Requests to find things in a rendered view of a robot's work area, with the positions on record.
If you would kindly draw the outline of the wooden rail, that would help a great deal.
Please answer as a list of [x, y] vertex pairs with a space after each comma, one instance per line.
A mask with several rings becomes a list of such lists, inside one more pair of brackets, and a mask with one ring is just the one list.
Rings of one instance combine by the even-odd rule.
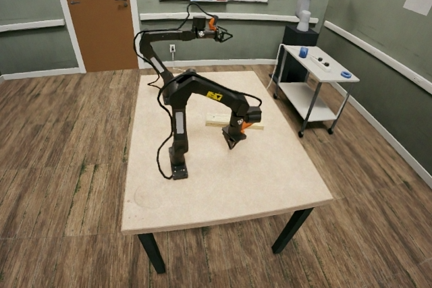
[[[205, 126], [212, 126], [212, 127], [225, 127], [229, 124], [219, 124], [219, 123], [207, 123], [207, 118], [206, 118], [206, 125]], [[254, 123], [253, 125], [245, 128], [245, 129], [264, 129], [264, 123], [263, 123], [263, 119], [261, 120], [260, 123]]]

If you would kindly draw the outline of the light wooden slat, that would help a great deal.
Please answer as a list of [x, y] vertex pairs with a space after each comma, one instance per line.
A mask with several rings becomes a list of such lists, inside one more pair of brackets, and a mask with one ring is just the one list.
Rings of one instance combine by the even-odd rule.
[[207, 113], [207, 123], [230, 124], [230, 116], [229, 114]]

